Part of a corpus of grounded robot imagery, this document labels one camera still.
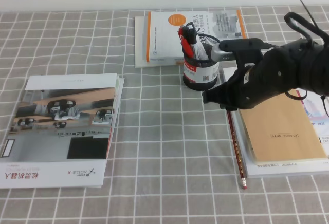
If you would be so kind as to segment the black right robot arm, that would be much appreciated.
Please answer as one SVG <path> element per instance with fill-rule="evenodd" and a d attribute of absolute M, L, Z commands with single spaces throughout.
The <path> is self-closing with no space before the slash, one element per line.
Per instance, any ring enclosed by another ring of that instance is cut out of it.
<path fill-rule="evenodd" d="M 252 109 L 286 93 L 303 89 L 328 96 L 328 46 L 299 39 L 262 54 L 243 53 L 234 74 L 223 84 L 203 92 L 204 103 L 217 103 L 226 110 Z"/>

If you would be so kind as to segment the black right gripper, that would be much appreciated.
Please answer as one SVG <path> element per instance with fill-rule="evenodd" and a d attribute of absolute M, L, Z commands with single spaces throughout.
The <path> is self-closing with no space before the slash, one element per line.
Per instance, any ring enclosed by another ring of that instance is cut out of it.
<path fill-rule="evenodd" d="M 258 104 L 301 85 L 301 63 L 306 48 L 275 47 L 265 54 L 260 49 L 234 49 L 237 70 L 220 86 L 203 91 L 203 103 L 216 103 L 227 110 L 252 109 Z"/>

